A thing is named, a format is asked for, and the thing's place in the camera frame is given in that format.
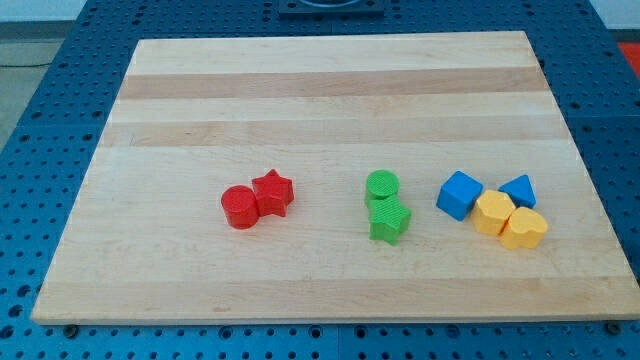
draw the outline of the wooden board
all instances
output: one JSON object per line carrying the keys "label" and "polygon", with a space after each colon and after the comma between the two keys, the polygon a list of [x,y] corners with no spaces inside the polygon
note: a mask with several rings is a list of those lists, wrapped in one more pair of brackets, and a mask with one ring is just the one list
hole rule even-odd
{"label": "wooden board", "polygon": [[[220,195],[270,168],[286,218]],[[386,168],[413,210],[368,240]],[[462,169],[528,173],[550,224],[509,251],[436,209]],[[144,40],[32,317],[41,324],[624,319],[640,291],[522,32]]]}

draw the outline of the red star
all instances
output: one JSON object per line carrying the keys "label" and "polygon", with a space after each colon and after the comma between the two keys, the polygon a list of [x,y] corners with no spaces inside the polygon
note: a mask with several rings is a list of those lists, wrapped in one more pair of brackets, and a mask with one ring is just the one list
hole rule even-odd
{"label": "red star", "polygon": [[287,216],[287,205],[293,201],[293,182],[272,169],[267,175],[252,180],[260,216]]}

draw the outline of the toy block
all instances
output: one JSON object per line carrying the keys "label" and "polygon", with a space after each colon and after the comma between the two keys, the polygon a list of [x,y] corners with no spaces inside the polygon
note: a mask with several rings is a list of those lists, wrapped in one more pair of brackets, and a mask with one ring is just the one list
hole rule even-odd
{"label": "toy block", "polygon": [[373,200],[384,200],[391,195],[398,194],[400,180],[388,170],[376,170],[367,177],[364,203],[370,208]]}
{"label": "toy block", "polygon": [[267,175],[251,181],[256,192],[260,216],[275,214],[287,216],[287,205],[293,201],[293,182],[284,178],[275,169]]}
{"label": "toy block", "polygon": [[248,229],[258,222],[256,196],[250,188],[232,186],[222,194],[220,202],[231,227]]}
{"label": "toy block", "polygon": [[533,209],[536,206],[536,195],[528,175],[522,175],[509,181],[500,186],[498,191],[509,194],[517,207],[524,206]]}
{"label": "toy block", "polygon": [[471,176],[456,171],[440,187],[436,206],[458,221],[464,220],[473,202],[480,196],[482,184]]}
{"label": "toy block", "polygon": [[369,239],[384,240],[392,246],[398,244],[398,236],[409,228],[411,210],[404,207],[397,195],[384,200],[372,200],[369,216]]}
{"label": "toy block", "polygon": [[507,249],[525,247],[534,249],[549,230],[547,221],[534,210],[517,208],[509,217],[500,236],[500,243]]}
{"label": "toy block", "polygon": [[480,195],[471,210],[471,223],[479,233],[499,235],[515,209],[509,195],[487,190]]}

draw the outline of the blue triangular prism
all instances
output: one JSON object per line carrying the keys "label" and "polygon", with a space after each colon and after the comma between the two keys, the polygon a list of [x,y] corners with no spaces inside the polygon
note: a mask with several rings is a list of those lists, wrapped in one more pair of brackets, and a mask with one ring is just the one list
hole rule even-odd
{"label": "blue triangular prism", "polygon": [[536,206],[536,195],[533,193],[531,181],[526,174],[500,186],[498,191],[509,194],[517,207],[524,206],[533,209]]}

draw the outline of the blue perforated table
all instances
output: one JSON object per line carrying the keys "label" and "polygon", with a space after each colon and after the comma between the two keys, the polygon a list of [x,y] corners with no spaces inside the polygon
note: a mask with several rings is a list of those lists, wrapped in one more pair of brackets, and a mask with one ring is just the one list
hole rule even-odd
{"label": "blue perforated table", "polygon": [[638,275],[639,84],[588,1],[385,5],[382,18],[280,20],[272,2],[89,0],[0,156],[0,359],[637,357],[640,322],[81,327],[76,334],[29,320],[141,38],[525,30]]}

